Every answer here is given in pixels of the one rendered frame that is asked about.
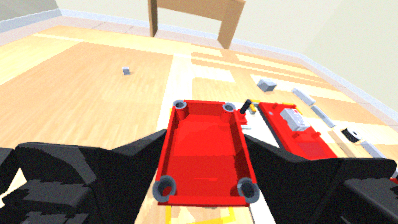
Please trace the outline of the black toy tyre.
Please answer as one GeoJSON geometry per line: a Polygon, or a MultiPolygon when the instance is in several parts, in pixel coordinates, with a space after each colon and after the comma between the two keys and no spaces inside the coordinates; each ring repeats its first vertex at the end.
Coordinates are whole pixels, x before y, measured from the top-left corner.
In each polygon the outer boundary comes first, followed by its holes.
{"type": "Polygon", "coordinates": [[[356,143],[363,139],[363,137],[355,129],[349,127],[342,130],[341,133],[346,139],[348,139],[348,141],[351,141],[352,143],[356,143]]]}

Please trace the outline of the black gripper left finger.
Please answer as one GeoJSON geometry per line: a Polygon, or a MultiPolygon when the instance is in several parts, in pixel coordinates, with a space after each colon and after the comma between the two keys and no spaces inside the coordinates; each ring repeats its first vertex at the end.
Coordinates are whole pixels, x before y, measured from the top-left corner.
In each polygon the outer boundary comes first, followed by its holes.
{"type": "Polygon", "coordinates": [[[135,224],[160,163],[167,129],[107,150],[22,142],[14,151],[27,181],[90,184],[104,224],[135,224]]]}

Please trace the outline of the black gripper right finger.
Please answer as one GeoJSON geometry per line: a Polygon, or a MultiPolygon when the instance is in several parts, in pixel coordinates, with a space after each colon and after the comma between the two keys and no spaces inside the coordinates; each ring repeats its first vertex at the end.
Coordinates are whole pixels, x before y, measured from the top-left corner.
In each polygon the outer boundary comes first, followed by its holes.
{"type": "Polygon", "coordinates": [[[393,159],[337,157],[308,160],[244,134],[245,145],[275,224],[315,224],[340,181],[388,178],[393,159]]]}

